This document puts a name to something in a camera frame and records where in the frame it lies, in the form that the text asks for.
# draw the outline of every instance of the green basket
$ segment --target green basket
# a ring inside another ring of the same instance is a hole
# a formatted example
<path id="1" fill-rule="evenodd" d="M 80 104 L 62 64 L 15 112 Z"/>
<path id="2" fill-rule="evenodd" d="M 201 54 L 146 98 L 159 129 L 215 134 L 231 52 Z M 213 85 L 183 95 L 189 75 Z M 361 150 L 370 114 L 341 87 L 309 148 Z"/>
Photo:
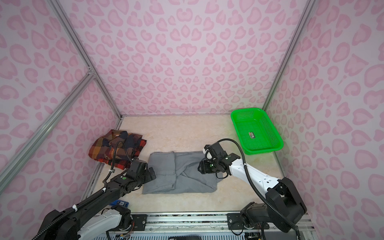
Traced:
<path id="1" fill-rule="evenodd" d="M 283 140 L 262 109 L 237 109 L 231 113 L 231 118 L 245 154 L 273 152 L 283 148 Z"/>

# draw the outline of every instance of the pink heart wallpaper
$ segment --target pink heart wallpaper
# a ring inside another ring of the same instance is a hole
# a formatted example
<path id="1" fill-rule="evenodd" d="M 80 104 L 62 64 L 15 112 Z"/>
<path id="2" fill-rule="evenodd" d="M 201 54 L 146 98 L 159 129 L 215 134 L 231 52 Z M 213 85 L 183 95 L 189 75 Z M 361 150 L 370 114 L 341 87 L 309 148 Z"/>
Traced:
<path id="1" fill-rule="evenodd" d="M 262 107 L 305 0 L 66 0 L 123 114 Z"/>
<path id="2" fill-rule="evenodd" d="M 87 69 L 44 0 L 0 3 L 0 171 Z"/>
<path id="3" fill-rule="evenodd" d="M 80 202 L 96 164 L 89 148 L 116 122 L 92 81 L 0 195 L 1 239 L 31 239 L 47 213 Z"/>
<path id="4" fill-rule="evenodd" d="M 321 0 L 267 111 L 321 240 L 384 239 L 383 9 Z"/>

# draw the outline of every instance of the gray pants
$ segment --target gray pants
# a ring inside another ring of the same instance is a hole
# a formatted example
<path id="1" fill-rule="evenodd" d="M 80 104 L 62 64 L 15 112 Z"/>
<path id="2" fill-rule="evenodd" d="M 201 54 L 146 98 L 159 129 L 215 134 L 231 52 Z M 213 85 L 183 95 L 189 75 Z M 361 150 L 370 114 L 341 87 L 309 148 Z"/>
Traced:
<path id="1" fill-rule="evenodd" d="M 154 152 L 148 167 L 153 167 L 156 179 L 143 186 L 143 194 L 178 194 L 214 192 L 221 179 L 215 174 L 201 174 L 197 167 L 204 158 L 200 152 Z"/>

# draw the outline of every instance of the flannel shirt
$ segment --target flannel shirt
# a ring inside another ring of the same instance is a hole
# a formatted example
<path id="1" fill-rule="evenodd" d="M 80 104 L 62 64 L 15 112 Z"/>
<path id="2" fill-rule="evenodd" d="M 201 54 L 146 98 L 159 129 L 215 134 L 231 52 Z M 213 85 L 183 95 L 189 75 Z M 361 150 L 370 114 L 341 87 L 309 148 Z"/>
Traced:
<path id="1" fill-rule="evenodd" d="M 99 162 L 112 164 L 113 152 L 116 144 L 119 143 L 116 150 L 115 167 L 120 169 L 129 168 L 131 162 L 128 160 L 122 144 L 127 148 L 128 156 L 132 159 L 138 157 L 147 140 L 141 138 L 142 135 L 128 133 L 127 131 L 110 130 L 106 135 L 98 138 L 89 150 L 89 156 Z"/>

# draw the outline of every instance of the metal bracket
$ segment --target metal bracket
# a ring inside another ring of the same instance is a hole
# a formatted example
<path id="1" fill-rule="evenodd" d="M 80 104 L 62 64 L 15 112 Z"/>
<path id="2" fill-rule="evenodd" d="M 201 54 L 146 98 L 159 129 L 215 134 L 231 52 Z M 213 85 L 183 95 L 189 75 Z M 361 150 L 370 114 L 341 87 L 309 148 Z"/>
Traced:
<path id="1" fill-rule="evenodd" d="M 229 230 L 244 230 L 244 220 L 241 214 L 227 214 L 227 223 Z M 258 230 L 258 226 L 252 228 L 252 230 Z M 269 229 L 269 224 L 264 225 L 264 229 Z"/>
<path id="2" fill-rule="evenodd" d="M 134 231 L 144 231 L 147 224 L 147 215 L 146 214 L 134 214 L 131 215 L 135 226 L 133 227 Z"/>

